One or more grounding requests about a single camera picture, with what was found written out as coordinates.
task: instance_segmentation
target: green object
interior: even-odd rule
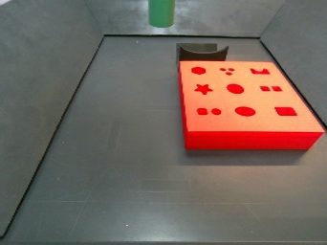
[[[175,0],[148,0],[148,23],[154,27],[174,25]]]

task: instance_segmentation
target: circular hole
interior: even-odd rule
[[[211,112],[212,112],[214,115],[220,115],[222,114],[222,110],[219,108],[214,108],[211,110]]]
[[[254,109],[251,109],[250,107],[247,106],[241,106],[235,109],[235,112],[241,115],[241,116],[245,116],[245,117],[250,117],[255,114],[255,111]]]
[[[196,66],[196,67],[192,67],[192,72],[198,75],[202,75],[206,73],[206,69],[203,67]]]
[[[230,93],[232,94],[242,94],[245,92],[245,88],[242,85],[239,84],[228,84],[227,85],[227,90],[230,91]]]

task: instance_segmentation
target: gray wall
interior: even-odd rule
[[[287,0],[262,41],[327,124],[326,25],[326,0]]]
[[[104,34],[261,37],[285,0],[176,0],[175,25],[148,25],[148,0],[87,0]]]
[[[14,0],[0,35],[2,236],[103,33],[83,0]]]

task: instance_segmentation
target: star-shaped hole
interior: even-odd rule
[[[212,92],[214,90],[210,88],[208,84],[204,84],[204,85],[198,84],[195,91],[200,92],[202,95],[207,95],[207,93]]]

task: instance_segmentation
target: red shape sorter box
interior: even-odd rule
[[[273,62],[180,61],[187,149],[309,149],[325,130]]]

